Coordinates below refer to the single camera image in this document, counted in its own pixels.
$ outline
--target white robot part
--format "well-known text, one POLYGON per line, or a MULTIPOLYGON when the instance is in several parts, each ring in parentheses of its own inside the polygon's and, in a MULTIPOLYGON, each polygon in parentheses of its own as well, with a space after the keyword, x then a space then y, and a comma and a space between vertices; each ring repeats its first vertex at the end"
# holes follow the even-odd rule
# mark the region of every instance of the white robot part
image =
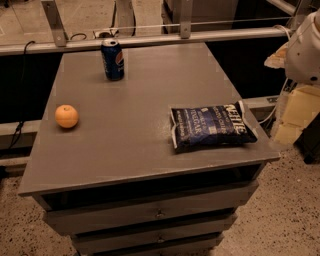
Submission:
POLYGON ((295 82, 320 84, 320 9, 309 14, 289 40, 284 67, 295 82))

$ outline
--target drawer handle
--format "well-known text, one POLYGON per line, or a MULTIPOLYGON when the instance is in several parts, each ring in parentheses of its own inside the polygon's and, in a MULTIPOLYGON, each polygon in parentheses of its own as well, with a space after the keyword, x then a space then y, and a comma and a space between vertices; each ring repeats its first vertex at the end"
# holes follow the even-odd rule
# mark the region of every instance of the drawer handle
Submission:
POLYGON ((156 214, 156 219, 161 219, 165 216, 165 214, 161 211, 161 210, 158 210, 158 213, 156 214))
POLYGON ((157 243, 158 243, 158 244, 162 244, 162 243, 164 243, 165 241, 166 241, 166 240, 164 240, 164 239, 162 238, 162 236, 159 236, 157 243))

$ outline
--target gray drawer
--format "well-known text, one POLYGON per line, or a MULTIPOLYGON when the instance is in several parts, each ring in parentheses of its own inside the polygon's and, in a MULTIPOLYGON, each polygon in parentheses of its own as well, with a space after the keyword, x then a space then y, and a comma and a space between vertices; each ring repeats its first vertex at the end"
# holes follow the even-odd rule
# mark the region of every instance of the gray drawer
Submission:
POLYGON ((163 244, 138 246, 130 249, 94 253, 93 256, 174 256, 177 253, 197 253, 219 245, 223 235, 207 234, 164 242, 163 244))
POLYGON ((151 225, 140 227, 130 226, 104 233, 92 232, 93 234, 73 239, 73 245, 82 254, 91 254, 143 244, 164 243, 178 238, 222 232, 229 229, 236 219, 236 215, 215 216, 213 213, 197 216, 162 221, 159 225, 158 222, 152 222, 151 225))
POLYGON ((237 207, 245 204, 258 187, 258 182, 213 187, 211 192, 125 206, 98 205, 58 212, 48 212, 45 221, 61 235, 74 235, 95 230, 127 226, 201 212, 237 207))

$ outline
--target soda can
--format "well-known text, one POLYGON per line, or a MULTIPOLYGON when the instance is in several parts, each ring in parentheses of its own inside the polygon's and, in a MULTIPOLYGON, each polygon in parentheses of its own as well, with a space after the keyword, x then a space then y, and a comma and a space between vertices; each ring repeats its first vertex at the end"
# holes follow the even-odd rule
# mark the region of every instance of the soda can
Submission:
POLYGON ((102 41, 101 53, 106 76, 109 80, 120 80, 124 76, 124 59, 121 46, 115 39, 102 41))

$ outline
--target kettle chips bag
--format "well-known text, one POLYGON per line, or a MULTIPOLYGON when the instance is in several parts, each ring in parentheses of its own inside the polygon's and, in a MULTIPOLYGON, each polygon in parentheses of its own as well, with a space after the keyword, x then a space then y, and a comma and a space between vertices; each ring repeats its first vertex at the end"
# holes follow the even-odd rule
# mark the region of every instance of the kettle chips bag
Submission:
POLYGON ((175 149, 196 145, 243 144, 257 141, 244 117, 243 102, 202 108, 172 108, 175 149))

